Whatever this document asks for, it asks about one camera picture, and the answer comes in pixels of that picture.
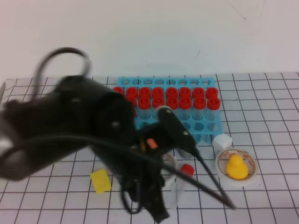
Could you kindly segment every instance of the white wall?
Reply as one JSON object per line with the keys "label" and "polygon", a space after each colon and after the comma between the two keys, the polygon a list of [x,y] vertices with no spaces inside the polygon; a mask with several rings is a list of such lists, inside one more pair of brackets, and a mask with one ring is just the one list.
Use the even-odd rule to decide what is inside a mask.
{"label": "white wall", "polygon": [[[298,0],[3,0],[0,30],[6,77],[62,46],[86,51],[93,76],[299,71]],[[62,56],[46,75],[79,66]]]}

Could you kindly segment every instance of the white cube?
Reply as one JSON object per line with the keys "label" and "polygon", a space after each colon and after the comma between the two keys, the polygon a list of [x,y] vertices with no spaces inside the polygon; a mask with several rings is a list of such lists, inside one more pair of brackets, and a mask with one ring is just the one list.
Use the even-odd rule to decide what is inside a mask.
{"label": "white cube", "polygon": [[230,147],[233,143],[233,139],[226,134],[219,134],[213,140],[214,150],[217,152],[223,151]]}

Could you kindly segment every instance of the yellow sponge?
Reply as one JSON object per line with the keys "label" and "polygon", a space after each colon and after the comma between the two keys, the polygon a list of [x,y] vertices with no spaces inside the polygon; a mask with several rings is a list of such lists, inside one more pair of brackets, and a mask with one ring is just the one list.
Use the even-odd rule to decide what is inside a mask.
{"label": "yellow sponge", "polygon": [[105,169],[100,169],[97,172],[91,173],[90,178],[92,179],[97,194],[101,194],[104,191],[111,189],[111,183]]}

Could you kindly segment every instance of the rubber duck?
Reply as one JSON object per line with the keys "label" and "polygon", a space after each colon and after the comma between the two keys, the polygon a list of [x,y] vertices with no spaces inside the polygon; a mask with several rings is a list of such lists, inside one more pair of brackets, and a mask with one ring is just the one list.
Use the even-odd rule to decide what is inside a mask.
{"label": "rubber duck", "polygon": [[226,165],[227,174],[236,180],[242,180],[248,176],[248,167],[239,155],[232,155]]}

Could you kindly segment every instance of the red cap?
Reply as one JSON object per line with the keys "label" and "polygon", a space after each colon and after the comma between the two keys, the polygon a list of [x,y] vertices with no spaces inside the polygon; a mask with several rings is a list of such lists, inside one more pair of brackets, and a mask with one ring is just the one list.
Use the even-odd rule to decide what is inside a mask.
{"label": "red cap", "polygon": [[138,100],[138,106],[140,109],[143,109],[143,110],[150,109],[150,98],[140,97]]}
{"label": "red cap", "polygon": [[207,101],[207,107],[212,111],[218,110],[220,108],[220,100],[218,98],[210,98]]}
{"label": "red cap", "polygon": [[164,90],[161,87],[155,87],[152,91],[151,91],[151,95],[153,98],[156,97],[164,97]]}
{"label": "red cap", "polygon": [[178,98],[178,90],[177,88],[170,87],[166,90],[166,98],[168,97],[175,97]]}
{"label": "red cap", "polygon": [[134,104],[134,107],[137,106],[137,100],[135,97],[133,96],[126,96],[126,99],[129,101],[129,102],[132,102]]}
{"label": "red cap", "polygon": [[205,97],[205,90],[203,88],[200,87],[195,87],[192,90],[192,97],[196,98],[196,97]]}
{"label": "red cap", "polygon": [[191,97],[191,89],[188,87],[182,87],[179,89],[179,97]]}
{"label": "red cap", "polygon": [[138,95],[137,88],[136,87],[127,88],[126,95],[137,98],[137,95]]}
{"label": "red cap", "polygon": [[194,168],[189,164],[184,164],[180,171],[188,176],[192,176],[194,174]]}
{"label": "red cap", "polygon": [[165,105],[164,97],[155,97],[153,98],[153,107],[156,109],[159,106]]}
{"label": "red cap", "polygon": [[178,108],[178,98],[175,97],[167,98],[166,105],[169,106],[172,110],[176,110]]}
{"label": "red cap", "polygon": [[217,98],[218,97],[218,90],[214,87],[209,87],[206,90],[206,98]]}
{"label": "red cap", "polygon": [[206,99],[204,97],[196,97],[193,101],[193,107],[202,110],[206,107]]}
{"label": "red cap", "polygon": [[120,86],[114,87],[113,90],[116,91],[116,92],[119,92],[123,96],[125,95],[124,92],[123,92],[123,88],[120,87]]}
{"label": "red cap", "polygon": [[150,88],[149,87],[142,87],[142,88],[140,88],[138,95],[139,95],[139,97],[150,98]]}
{"label": "red cap", "polygon": [[182,97],[179,99],[179,108],[182,108],[184,110],[190,109],[192,106],[192,100],[188,97]]}

